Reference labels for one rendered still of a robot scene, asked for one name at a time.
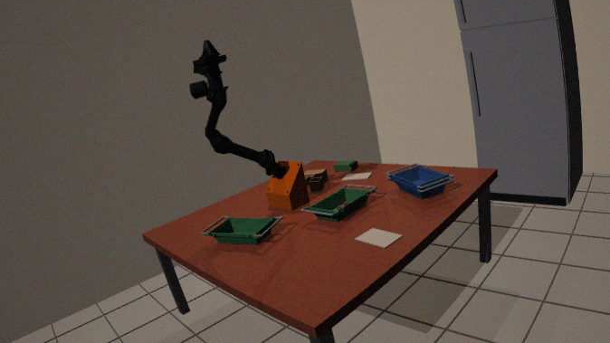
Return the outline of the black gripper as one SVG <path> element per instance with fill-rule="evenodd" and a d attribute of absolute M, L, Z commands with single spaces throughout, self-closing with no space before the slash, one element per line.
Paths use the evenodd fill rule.
<path fill-rule="evenodd" d="M 226 55 L 219 56 L 219 53 L 209 40 L 204 40 L 203 54 L 200 60 L 193 61 L 195 67 L 205 67 L 207 79 L 221 76 L 222 71 L 219 69 L 218 63 L 226 61 Z"/>

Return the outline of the green rectangular block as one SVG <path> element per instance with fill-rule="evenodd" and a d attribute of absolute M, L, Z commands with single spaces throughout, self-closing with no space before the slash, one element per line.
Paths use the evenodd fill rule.
<path fill-rule="evenodd" d="M 337 164 L 333 165 L 335 172 L 341 171 L 354 171 L 357 169 L 357 160 L 356 161 L 339 161 Z"/>

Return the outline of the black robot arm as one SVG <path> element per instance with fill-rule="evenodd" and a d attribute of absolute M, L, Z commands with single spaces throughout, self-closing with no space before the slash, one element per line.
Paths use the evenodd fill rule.
<path fill-rule="evenodd" d="M 212 103 L 212 108 L 205 127 L 205 136 L 214 147 L 214 152 L 220 154 L 231 153 L 239 157 L 250 159 L 265 168 L 266 176 L 274 175 L 275 178 L 283 179 L 287 167 L 283 167 L 276 163 L 271 151 L 265 149 L 264 151 L 258 152 L 251 148 L 238 145 L 215 129 L 219 114 L 226 104 L 226 91 L 229 86 L 224 87 L 220 76 L 208 79 L 208 87 L 209 88 L 207 88 L 207 82 L 200 81 L 191 83 L 189 90 L 195 100 L 206 96 L 206 99 Z"/>

